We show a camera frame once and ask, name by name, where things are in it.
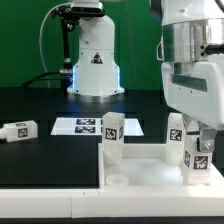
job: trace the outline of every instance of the green background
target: green background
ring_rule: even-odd
[[[0,87],[20,86],[44,72],[39,54],[40,26],[47,12],[64,2],[0,0]],[[121,68],[121,85],[125,89],[161,89],[161,63],[156,58],[161,28],[149,13],[149,0],[107,2],[104,8],[116,26],[115,61]],[[74,64],[78,60],[78,34],[78,28],[69,34]],[[49,71],[63,67],[59,18],[47,20],[43,51]]]

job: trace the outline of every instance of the paper sheet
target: paper sheet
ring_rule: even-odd
[[[102,135],[101,118],[57,118],[51,135]],[[143,136],[137,119],[125,119],[125,136]]]

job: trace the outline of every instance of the circular hole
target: circular hole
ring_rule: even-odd
[[[184,12],[185,12],[185,9],[180,9],[179,10],[179,13],[181,13],[181,14],[184,13]]]

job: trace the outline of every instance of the black table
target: black table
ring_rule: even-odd
[[[144,136],[125,137],[125,143],[165,143],[168,108],[162,91],[129,90],[123,100],[92,104],[68,99],[60,89],[0,89],[0,127],[2,124],[34,120],[38,139],[7,143],[0,141],[0,188],[97,188],[98,143],[100,136],[51,136],[57,117],[101,118],[108,111],[137,118]],[[224,168],[224,136],[216,138],[214,163]],[[82,220],[29,220],[34,223],[221,223],[223,218],[127,218]],[[6,223],[27,220],[0,219]]]

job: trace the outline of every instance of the warning label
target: warning label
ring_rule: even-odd
[[[97,52],[96,55],[94,56],[93,60],[91,61],[92,64],[103,64],[103,61]]]

